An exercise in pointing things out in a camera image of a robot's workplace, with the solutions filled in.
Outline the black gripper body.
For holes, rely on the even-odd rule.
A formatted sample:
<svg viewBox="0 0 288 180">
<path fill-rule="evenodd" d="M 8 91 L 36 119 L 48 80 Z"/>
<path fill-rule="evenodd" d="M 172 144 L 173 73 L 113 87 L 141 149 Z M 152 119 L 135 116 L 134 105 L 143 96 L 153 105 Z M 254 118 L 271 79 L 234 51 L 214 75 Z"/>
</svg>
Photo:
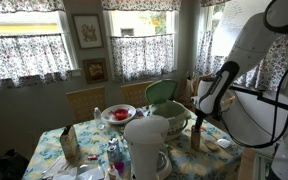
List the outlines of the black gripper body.
<svg viewBox="0 0 288 180">
<path fill-rule="evenodd" d="M 204 118 L 206 117 L 206 114 L 198 109 L 195 110 L 195 114 L 197 116 L 196 123 L 195 123 L 195 130 L 199 131 L 200 126 L 202 125 L 202 122 Z"/>
</svg>

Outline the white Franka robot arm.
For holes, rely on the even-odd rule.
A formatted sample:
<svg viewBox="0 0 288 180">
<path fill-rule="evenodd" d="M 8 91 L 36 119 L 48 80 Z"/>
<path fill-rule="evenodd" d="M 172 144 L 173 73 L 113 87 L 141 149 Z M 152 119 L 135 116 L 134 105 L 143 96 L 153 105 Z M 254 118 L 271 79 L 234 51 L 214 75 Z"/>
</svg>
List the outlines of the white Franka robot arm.
<svg viewBox="0 0 288 180">
<path fill-rule="evenodd" d="M 224 94 L 234 80 L 260 62 L 279 34 L 288 35 L 288 0 L 272 0 L 264 12 L 253 15 L 246 22 L 228 60 L 216 76 L 202 86 L 202 93 L 197 96 L 197 126 L 208 116 L 221 119 L 225 111 L 234 110 L 221 104 Z M 240 129 L 230 133 L 231 139 L 241 146 L 256 149 L 276 144 L 278 148 L 268 179 L 288 180 L 288 103 L 283 104 L 277 98 L 266 99 L 258 92 L 253 94 L 259 101 L 274 107 L 271 134 L 257 138 L 255 135 L 259 130 L 251 120 L 232 116 L 230 120 Z"/>
</svg>

